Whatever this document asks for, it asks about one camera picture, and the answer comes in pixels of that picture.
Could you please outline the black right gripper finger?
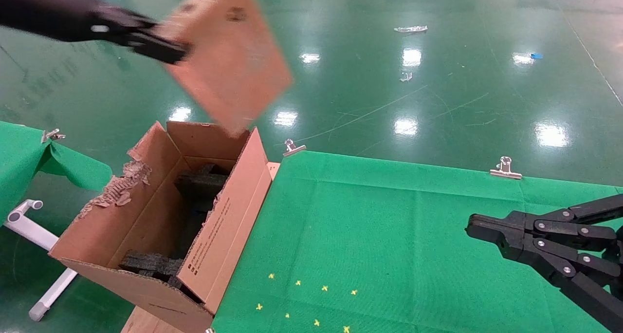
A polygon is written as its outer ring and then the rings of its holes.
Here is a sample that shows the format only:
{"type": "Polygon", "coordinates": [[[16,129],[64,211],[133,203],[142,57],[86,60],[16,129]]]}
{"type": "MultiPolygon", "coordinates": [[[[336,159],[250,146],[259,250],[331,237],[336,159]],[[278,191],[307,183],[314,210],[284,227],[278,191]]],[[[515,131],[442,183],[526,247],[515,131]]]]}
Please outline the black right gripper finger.
{"type": "Polygon", "coordinates": [[[503,240],[500,252],[532,267],[610,332],[622,331],[622,298],[606,289],[621,284],[621,264],[550,240],[503,240]]]}
{"type": "Polygon", "coordinates": [[[531,235],[578,250],[601,252],[614,245],[617,233],[600,224],[621,218],[622,206],[623,196],[614,195],[543,215],[516,210],[504,218],[474,214],[469,217],[466,233],[501,248],[518,245],[531,235]]]}

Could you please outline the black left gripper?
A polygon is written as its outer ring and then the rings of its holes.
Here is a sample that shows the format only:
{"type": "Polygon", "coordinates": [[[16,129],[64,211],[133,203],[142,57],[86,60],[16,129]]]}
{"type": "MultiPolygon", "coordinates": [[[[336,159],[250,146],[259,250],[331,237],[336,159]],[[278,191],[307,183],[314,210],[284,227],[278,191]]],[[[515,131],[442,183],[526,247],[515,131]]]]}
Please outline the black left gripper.
{"type": "Polygon", "coordinates": [[[129,9],[101,5],[100,0],[0,0],[2,26],[64,42],[98,40],[92,31],[95,21],[96,32],[107,32],[106,41],[165,64],[176,64],[189,51],[186,45],[150,33],[128,32],[150,29],[158,22],[129,9]]]}

